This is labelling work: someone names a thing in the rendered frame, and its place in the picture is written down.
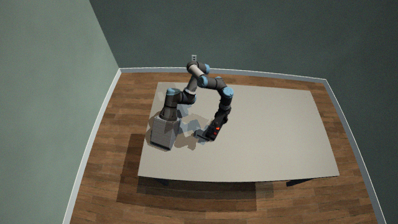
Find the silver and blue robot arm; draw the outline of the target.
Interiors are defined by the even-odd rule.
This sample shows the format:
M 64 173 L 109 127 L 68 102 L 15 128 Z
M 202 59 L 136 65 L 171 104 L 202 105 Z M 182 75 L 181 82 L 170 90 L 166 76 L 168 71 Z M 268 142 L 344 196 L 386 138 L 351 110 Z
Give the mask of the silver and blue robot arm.
M 165 96 L 165 103 L 159 117 L 166 121 L 176 121 L 177 104 L 192 105 L 196 101 L 196 89 L 207 88 L 217 90 L 220 94 L 220 108 L 228 110 L 233 98 L 234 91 L 227 87 L 226 83 L 221 77 L 210 78 L 208 76 L 210 67 L 207 64 L 191 61 L 187 64 L 187 71 L 192 74 L 192 77 L 183 91 L 177 88 L 168 88 Z M 176 89 L 176 90 L 175 90 Z M 212 125 L 219 128 L 226 111 L 219 110 Z

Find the black power strip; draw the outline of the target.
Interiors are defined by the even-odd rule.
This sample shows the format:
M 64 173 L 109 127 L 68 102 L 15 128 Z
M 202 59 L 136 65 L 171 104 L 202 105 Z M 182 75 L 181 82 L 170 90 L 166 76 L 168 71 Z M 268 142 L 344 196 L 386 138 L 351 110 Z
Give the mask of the black power strip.
M 221 125 L 222 126 L 222 125 Z M 202 136 L 199 136 L 199 135 L 197 135 L 197 136 L 199 136 L 199 137 L 201 137 L 201 138 L 203 138 L 203 139 L 206 139 L 206 140 L 208 140 L 208 141 L 210 141 L 210 139 L 211 140 L 215 140 L 216 138 L 216 135 L 218 134 L 218 132 L 219 132 L 219 130 L 220 130 L 220 128 L 221 128 L 221 126 L 219 127 L 219 128 L 216 128 L 216 127 L 214 127 L 212 124 L 211 124 L 211 126 L 209 127 L 209 129 L 208 129 L 208 131 L 206 132 L 206 134 L 205 134 L 205 137 L 207 137 L 207 138 L 204 138 L 204 137 L 202 137 Z

